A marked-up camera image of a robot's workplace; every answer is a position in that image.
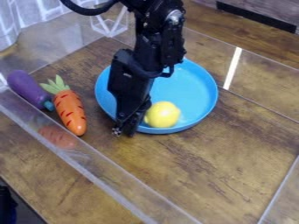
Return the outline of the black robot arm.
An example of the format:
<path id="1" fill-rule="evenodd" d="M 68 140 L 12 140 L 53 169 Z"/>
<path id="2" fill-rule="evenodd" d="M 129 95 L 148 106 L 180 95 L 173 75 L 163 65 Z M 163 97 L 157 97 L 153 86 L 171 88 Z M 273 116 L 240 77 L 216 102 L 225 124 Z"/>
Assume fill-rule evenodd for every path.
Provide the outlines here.
<path id="1" fill-rule="evenodd" d="M 120 0 L 134 13 L 134 48 L 116 52 L 106 90 L 116 99 L 114 135 L 136 133 L 149 109 L 149 91 L 159 77 L 173 74 L 183 62 L 183 0 Z"/>

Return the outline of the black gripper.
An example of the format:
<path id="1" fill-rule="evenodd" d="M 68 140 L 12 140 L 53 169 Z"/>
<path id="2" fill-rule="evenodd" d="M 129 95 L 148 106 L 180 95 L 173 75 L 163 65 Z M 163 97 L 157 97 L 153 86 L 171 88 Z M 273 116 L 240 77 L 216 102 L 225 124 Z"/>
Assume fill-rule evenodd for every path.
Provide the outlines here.
<path id="1" fill-rule="evenodd" d="M 145 111 L 150 108 L 149 91 L 154 78 L 168 78 L 173 74 L 173 66 L 145 71 L 133 57 L 133 52 L 120 49 L 112 59 L 106 90 L 116 98 L 116 124 L 112 133 L 132 137 L 137 131 Z"/>

